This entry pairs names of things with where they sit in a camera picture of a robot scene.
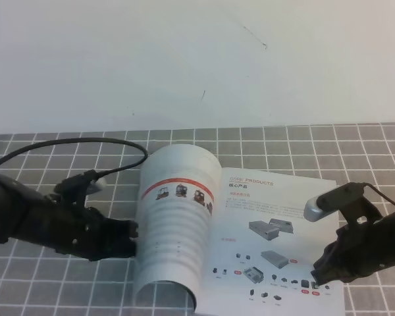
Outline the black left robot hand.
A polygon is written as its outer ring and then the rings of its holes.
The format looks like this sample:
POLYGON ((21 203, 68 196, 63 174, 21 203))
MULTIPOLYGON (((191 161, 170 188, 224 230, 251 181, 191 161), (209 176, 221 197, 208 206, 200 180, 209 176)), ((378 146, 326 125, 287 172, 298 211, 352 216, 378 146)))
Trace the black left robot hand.
POLYGON ((59 203, 59 222, 49 227, 57 236, 53 248, 57 253, 74 255, 89 261, 130 258, 137 252, 138 224, 103 216, 95 207, 59 203))

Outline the black left robot forearm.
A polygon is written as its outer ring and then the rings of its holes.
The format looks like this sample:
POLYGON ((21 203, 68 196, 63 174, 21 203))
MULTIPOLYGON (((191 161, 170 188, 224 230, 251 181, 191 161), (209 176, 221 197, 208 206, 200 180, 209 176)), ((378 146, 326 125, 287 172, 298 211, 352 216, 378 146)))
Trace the black left robot forearm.
POLYGON ((0 175, 0 244, 9 239, 50 246, 45 228, 55 204, 39 192, 0 175))

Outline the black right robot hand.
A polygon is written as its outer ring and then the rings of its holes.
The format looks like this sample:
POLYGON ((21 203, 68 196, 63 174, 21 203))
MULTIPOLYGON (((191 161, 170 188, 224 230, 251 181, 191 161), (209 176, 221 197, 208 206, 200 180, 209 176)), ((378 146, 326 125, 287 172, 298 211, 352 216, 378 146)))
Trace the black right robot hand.
POLYGON ((311 274, 319 286, 336 280, 349 283, 389 267, 380 221, 347 224, 336 233, 336 241, 313 264, 311 274))

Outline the black right robot forearm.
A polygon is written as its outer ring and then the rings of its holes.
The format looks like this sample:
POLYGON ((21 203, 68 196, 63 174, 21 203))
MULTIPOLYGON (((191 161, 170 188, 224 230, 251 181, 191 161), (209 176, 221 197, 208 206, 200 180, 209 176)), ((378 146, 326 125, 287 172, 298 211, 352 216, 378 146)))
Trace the black right robot forearm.
POLYGON ((395 266, 395 212, 383 217, 374 225, 374 255, 379 270, 395 266))

